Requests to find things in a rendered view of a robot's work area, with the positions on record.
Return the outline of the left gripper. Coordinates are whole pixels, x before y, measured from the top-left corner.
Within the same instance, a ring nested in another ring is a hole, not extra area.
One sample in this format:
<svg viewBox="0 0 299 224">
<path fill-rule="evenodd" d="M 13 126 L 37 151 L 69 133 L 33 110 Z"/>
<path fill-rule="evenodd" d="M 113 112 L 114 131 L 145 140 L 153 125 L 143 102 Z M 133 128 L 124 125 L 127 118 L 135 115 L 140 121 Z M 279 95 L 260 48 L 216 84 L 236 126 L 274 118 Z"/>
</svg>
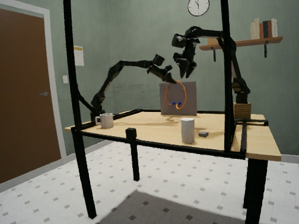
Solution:
<svg viewBox="0 0 299 224">
<path fill-rule="evenodd" d="M 177 84 L 177 82 L 172 77 L 170 77 L 171 76 L 171 72 L 165 73 L 162 69 L 159 68 L 158 72 L 156 73 L 156 76 L 158 76 L 159 78 L 161 78 L 163 82 Z"/>
</svg>

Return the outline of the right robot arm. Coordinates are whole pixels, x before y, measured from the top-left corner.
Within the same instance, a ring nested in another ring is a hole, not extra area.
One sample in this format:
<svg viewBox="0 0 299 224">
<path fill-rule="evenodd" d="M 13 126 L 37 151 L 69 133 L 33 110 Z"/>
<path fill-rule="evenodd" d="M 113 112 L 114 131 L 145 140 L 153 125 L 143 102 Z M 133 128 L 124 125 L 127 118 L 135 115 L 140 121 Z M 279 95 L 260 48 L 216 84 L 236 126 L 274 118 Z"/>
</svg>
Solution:
<svg viewBox="0 0 299 224">
<path fill-rule="evenodd" d="M 224 52 L 222 31 L 204 30 L 197 26 L 192 26 L 191 28 L 187 29 L 184 36 L 176 33 L 173 37 L 171 45 L 179 48 L 185 47 L 185 49 L 195 51 L 196 44 L 201 43 L 199 39 L 197 39 L 200 37 L 217 39 L 219 46 L 222 48 L 222 51 Z M 237 94 L 236 96 L 237 104 L 248 104 L 247 95 L 250 93 L 250 90 L 247 87 L 245 80 L 241 77 L 240 69 L 236 58 L 236 50 L 237 50 L 236 43 L 231 37 L 230 39 L 231 39 L 231 71 L 233 75 L 232 89 L 234 90 L 234 93 Z M 175 62 L 176 59 L 178 58 L 184 59 L 184 53 L 182 54 L 174 53 L 173 59 Z"/>
</svg>

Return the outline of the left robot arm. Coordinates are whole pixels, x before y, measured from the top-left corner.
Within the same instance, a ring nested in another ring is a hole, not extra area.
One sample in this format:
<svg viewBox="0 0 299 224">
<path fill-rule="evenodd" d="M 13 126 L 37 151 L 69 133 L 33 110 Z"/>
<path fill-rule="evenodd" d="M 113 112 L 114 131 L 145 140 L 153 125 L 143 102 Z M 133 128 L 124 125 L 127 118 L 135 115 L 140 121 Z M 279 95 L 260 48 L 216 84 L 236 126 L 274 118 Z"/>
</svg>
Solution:
<svg viewBox="0 0 299 224">
<path fill-rule="evenodd" d="M 93 105 L 93 108 L 97 111 L 97 112 L 101 112 L 102 109 L 102 102 L 105 99 L 105 92 L 107 91 L 108 87 L 110 86 L 110 84 L 112 83 L 112 80 L 118 76 L 118 74 L 120 73 L 120 71 L 123 69 L 124 66 L 137 66 L 140 68 L 145 68 L 148 69 L 147 70 L 147 74 L 149 74 L 149 72 L 153 73 L 154 75 L 156 75 L 156 73 L 159 70 L 159 67 L 157 66 L 161 66 L 164 62 L 165 58 L 159 56 L 159 55 L 155 55 L 154 60 L 140 60 L 140 61 L 125 61 L 125 60 L 120 60 L 117 64 L 115 64 L 113 67 L 111 67 L 109 69 L 108 72 L 108 77 L 105 80 L 103 86 L 101 87 L 101 89 L 99 90 L 98 93 L 96 93 L 96 95 L 93 97 L 93 100 L 91 101 L 91 105 Z M 152 64 L 151 64 L 152 63 Z M 155 66 L 155 65 L 157 66 Z M 119 67 L 119 68 L 118 68 Z M 165 69 L 162 69 L 165 73 L 167 73 L 169 70 L 172 70 L 172 66 L 166 66 Z"/>
</svg>

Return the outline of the grey cup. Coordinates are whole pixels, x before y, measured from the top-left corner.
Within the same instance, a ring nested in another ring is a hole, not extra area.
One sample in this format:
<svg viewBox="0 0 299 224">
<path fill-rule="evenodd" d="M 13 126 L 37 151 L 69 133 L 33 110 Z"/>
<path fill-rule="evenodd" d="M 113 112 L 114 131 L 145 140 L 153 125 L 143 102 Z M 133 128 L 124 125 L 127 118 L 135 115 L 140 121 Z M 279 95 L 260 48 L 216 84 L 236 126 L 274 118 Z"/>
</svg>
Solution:
<svg viewBox="0 0 299 224">
<path fill-rule="evenodd" d="M 96 119 L 96 125 L 100 124 L 101 128 L 103 128 L 103 129 L 108 129 L 108 128 L 113 127 L 113 115 L 112 115 L 112 113 L 101 114 L 100 117 L 95 117 L 95 119 Z M 101 123 L 98 123 L 97 119 L 100 119 Z"/>
</svg>

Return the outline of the grey cylinder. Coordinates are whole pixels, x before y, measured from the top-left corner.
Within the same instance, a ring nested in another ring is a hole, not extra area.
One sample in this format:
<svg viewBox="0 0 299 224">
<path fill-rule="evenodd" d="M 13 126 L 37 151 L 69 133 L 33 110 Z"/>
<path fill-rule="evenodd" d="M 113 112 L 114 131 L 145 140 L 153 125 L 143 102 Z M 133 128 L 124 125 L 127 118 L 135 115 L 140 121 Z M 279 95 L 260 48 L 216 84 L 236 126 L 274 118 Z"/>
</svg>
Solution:
<svg viewBox="0 0 299 224">
<path fill-rule="evenodd" d="M 195 119 L 182 118 L 181 119 L 182 142 L 193 143 L 195 141 Z"/>
</svg>

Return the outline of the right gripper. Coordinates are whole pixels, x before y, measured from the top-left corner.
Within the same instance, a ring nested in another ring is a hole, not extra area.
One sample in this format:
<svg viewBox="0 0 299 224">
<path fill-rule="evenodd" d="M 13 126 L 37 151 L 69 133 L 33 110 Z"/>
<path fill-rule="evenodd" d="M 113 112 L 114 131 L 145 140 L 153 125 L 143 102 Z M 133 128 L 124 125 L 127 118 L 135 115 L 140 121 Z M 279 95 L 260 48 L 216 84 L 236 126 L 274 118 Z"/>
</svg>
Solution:
<svg viewBox="0 0 299 224">
<path fill-rule="evenodd" d="M 194 65 L 197 66 L 197 63 L 194 62 L 193 58 L 196 54 L 194 50 L 185 49 L 183 51 L 184 53 L 184 59 L 178 58 L 176 59 L 176 63 L 179 63 L 178 67 L 180 68 L 180 78 L 183 78 L 186 73 L 186 78 L 190 76 L 190 74 L 193 72 Z M 187 60 L 188 59 L 188 60 Z M 191 62 L 190 62 L 191 61 Z"/>
</svg>

